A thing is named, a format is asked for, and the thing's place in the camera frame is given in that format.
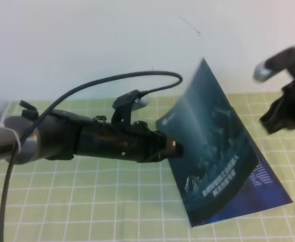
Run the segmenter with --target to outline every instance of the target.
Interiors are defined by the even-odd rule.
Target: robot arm
[[[260,118],[269,134],[281,129],[295,129],[295,47],[290,47],[260,63],[254,72],[255,80],[265,82],[285,69],[294,80],[282,88],[282,96],[275,100],[267,113]]]
[[[182,146],[174,139],[151,131],[143,121],[131,124],[130,114],[134,104],[137,105],[133,100],[137,100],[136,93],[126,94],[115,101],[111,123],[107,123],[104,116],[89,118],[54,109],[27,138],[14,164],[42,158],[71,160],[74,155],[139,163],[181,156]],[[21,137],[38,118],[34,106],[25,101],[20,105],[25,108],[22,115],[6,118],[5,128],[0,128],[0,159],[9,159],[18,145],[16,134]]]

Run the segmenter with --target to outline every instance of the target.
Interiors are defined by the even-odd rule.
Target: black bracket
[[[122,122],[124,125],[130,125],[133,104],[137,98],[141,97],[141,92],[134,90],[116,98],[112,105],[112,107],[115,109],[115,112],[111,118],[111,123],[116,124]]]

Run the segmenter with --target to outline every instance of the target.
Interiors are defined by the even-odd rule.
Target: grid lines
[[[6,241],[295,242],[295,131],[267,136],[258,121],[278,97],[228,95],[293,204],[190,228],[167,160],[152,164],[80,156],[73,161],[39,160],[14,167]],[[176,100],[152,97],[146,108],[133,112],[132,120],[144,120],[155,129],[157,118]],[[112,102],[66,100],[59,108],[90,117],[106,115],[110,121]],[[40,112],[50,103],[31,102]],[[17,103],[11,103],[9,114],[20,112]],[[0,161],[0,196],[6,166]]]

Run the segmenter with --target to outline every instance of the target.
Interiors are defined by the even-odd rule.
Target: power cord
[[[130,77],[140,77],[140,76],[172,76],[176,77],[179,80],[173,84],[160,87],[160,88],[155,88],[151,89],[149,91],[144,91],[142,92],[142,96],[152,93],[152,92],[157,92],[160,90],[165,90],[168,88],[175,87],[179,85],[183,79],[182,76],[174,73],[174,72],[164,72],[164,71],[147,71],[147,72],[134,72],[134,73],[127,73],[127,74],[122,74],[122,75],[116,75],[112,77],[107,77],[95,81],[88,82],[86,84],[80,85],[69,92],[65,93],[62,95],[60,98],[58,98],[54,103],[52,103],[40,116],[39,118],[33,123],[33,125],[23,134],[23,136],[20,138],[21,146],[25,143],[26,139],[32,134],[32,132],[36,129],[36,127],[44,120],[44,118],[57,106],[59,105],[63,100],[65,100],[67,97],[75,94],[76,92],[79,92],[83,89],[86,89],[88,87],[92,87],[98,84],[106,83],[106,82],[111,82],[111,81],[116,81],[120,79],[125,79],[125,78],[130,78]],[[11,179],[11,174],[14,166],[14,158],[17,154],[18,148],[15,147],[11,156],[11,159],[9,161],[9,165],[7,168],[6,176],[5,176],[5,181],[4,181],[4,186],[3,186],[3,193],[2,193],[2,200],[1,200],[1,207],[0,207],[0,242],[4,242],[4,220],[5,220],[5,209],[6,209],[6,201],[7,201],[7,195],[8,195],[8,187],[10,184],[10,179]]]

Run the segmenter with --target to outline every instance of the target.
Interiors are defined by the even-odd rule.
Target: blue booklet
[[[156,127],[184,146],[169,163],[192,227],[292,203],[205,60]]]

